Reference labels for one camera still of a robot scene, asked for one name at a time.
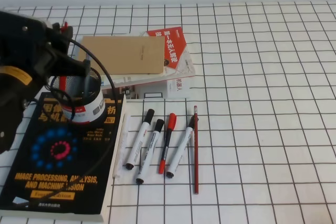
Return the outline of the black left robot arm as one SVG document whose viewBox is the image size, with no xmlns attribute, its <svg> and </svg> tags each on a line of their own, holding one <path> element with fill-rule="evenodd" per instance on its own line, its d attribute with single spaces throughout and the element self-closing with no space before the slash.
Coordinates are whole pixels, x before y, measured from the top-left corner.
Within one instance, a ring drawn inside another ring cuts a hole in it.
<svg viewBox="0 0 336 224">
<path fill-rule="evenodd" d="M 86 77 L 88 60 L 68 56 L 73 28 L 1 11 L 1 152 L 10 150 L 27 103 L 52 76 Z"/>
</svg>

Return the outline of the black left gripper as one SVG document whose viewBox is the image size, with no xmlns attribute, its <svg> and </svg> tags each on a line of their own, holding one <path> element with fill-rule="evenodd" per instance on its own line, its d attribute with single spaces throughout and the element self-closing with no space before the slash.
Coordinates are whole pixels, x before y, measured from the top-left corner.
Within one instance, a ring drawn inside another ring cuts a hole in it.
<svg viewBox="0 0 336 224">
<path fill-rule="evenodd" d="M 89 60 L 78 61 L 67 55 L 73 34 L 73 27 L 68 22 L 63 26 L 54 23 L 39 33 L 33 70 L 43 82 L 55 76 L 86 77 L 89 74 Z"/>
</svg>

